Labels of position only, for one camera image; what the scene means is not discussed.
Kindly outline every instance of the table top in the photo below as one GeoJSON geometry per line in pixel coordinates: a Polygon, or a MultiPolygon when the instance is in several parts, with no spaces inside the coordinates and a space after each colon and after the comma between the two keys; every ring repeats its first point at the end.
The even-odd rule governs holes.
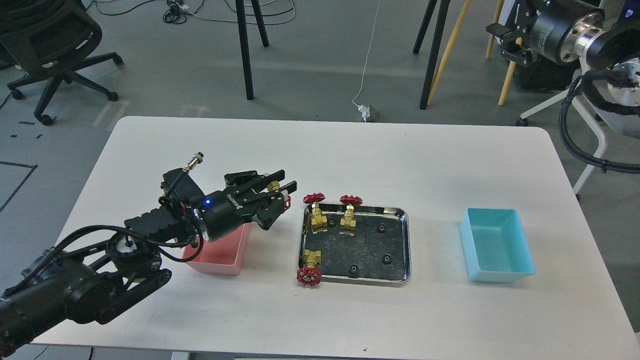
{"type": "MultiPolygon", "coordinates": [[[[126,117],[61,237],[157,207],[167,170],[196,151],[205,193],[223,175],[285,169],[292,208],[254,224],[242,273],[163,261],[171,281],[107,325],[65,321],[35,343],[378,359],[640,359],[640,347],[546,132],[535,127],[126,117]],[[412,277],[400,287],[296,282],[302,197],[344,194],[408,214],[412,277]],[[536,273],[468,279],[469,207],[517,209],[536,273]]],[[[96,233],[77,247],[109,236],[96,233]]]]}

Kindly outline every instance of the black stand leg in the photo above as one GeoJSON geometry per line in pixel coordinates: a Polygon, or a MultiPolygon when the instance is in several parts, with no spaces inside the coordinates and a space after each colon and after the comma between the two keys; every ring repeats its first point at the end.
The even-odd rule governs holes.
{"type": "Polygon", "coordinates": [[[240,34],[240,51],[242,52],[246,99],[253,100],[253,80],[251,79],[251,60],[249,59],[249,39],[246,36],[246,17],[244,16],[243,0],[236,0],[236,14],[238,19],[238,33],[240,34]]]}
{"type": "Polygon", "coordinates": [[[433,10],[435,10],[436,8],[437,1],[438,0],[429,0],[429,4],[427,5],[427,10],[424,12],[424,18],[422,18],[420,31],[418,31],[418,37],[415,39],[415,45],[413,46],[414,54],[417,54],[420,52],[420,46],[422,46],[422,41],[424,40],[424,34],[427,33],[427,28],[429,27],[429,23],[431,22],[431,16],[433,15],[433,10]]]}
{"type": "Polygon", "coordinates": [[[253,14],[255,15],[255,21],[258,24],[258,30],[260,31],[260,38],[262,39],[262,46],[269,46],[269,39],[267,38],[267,30],[264,28],[264,19],[262,18],[262,10],[260,9],[259,0],[251,0],[253,6],[253,14]]]}
{"type": "Polygon", "coordinates": [[[36,119],[40,120],[42,113],[44,112],[47,105],[49,105],[49,101],[53,97],[53,94],[56,93],[56,90],[60,86],[62,82],[62,76],[54,76],[50,78],[47,82],[47,86],[44,88],[44,92],[40,96],[40,100],[38,101],[38,105],[36,106],[36,110],[33,112],[33,115],[36,119]]]}
{"type": "Polygon", "coordinates": [[[80,74],[76,74],[74,73],[69,73],[67,75],[63,75],[66,76],[70,79],[73,79],[73,81],[75,81],[76,83],[79,83],[80,85],[86,86],[90,89],[93,89],[97,92],[101,92],[104,95],[109,95],[109,90],[107,90],[107,88],[104,88],[103,86],[100,86],[96,83],[94,83],[93,81],[87,79],[86,77],[80,75],[80,74]]]}
{"type": "Polygon", "coordinates": [[[431,92],[433,73],[436,70],[436,62],[438,61],[438,53],[440,52],[440,42],[442,41],[442,33],[444,31],[444,22],[447,20],[447,12],[449,11],[450,2],[451,0],[442,0],[440,2],[438,20],[436,21],[433,42],[431,43],[431,53],[429,54],[429,63],[427,64],[427,74],[424,76],[422,97],[420,97],[420,109],[422,110],[427,108],[427,100],[429,99],[429,93],[431,92]]]}

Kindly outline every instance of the pink bin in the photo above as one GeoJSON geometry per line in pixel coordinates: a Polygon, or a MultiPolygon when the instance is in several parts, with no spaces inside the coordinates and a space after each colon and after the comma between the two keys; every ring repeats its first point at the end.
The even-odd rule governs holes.
{"type": "MultiPolygon", "coordinates": [[[[244,253],[251,232],[251,223],[243,224],[233,233],[210,243],[205,241],[200,255],[187,262],[198,272],[237,276],[242,270],[244,253]]],[[[198,248],[187,246],[182,257],[193,255],[198,248]]]]}

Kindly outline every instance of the stainless steel tray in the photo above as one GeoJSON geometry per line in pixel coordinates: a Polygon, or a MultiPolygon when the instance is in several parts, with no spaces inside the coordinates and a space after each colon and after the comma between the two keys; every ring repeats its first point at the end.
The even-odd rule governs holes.
{"type": "Polygon", "coordinates": [[[411,276],[407,214],[388,206],[355,206],[356,228],[340,230],[346,205],[318,203],[326,215],[326,231],[312,232],[311,205],[305,208],[298,268],[305,249],[322,251],[322,281],[399,285],[411,276]]]}

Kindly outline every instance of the blue plastic container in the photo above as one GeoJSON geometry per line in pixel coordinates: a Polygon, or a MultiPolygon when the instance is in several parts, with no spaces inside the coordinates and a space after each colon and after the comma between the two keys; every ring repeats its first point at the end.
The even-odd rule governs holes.
{"type": "Polygon", "coordinates": [[[515,210],[468,208],[460,236],[472,281],[514,282],[536,273],[515,210]]]}

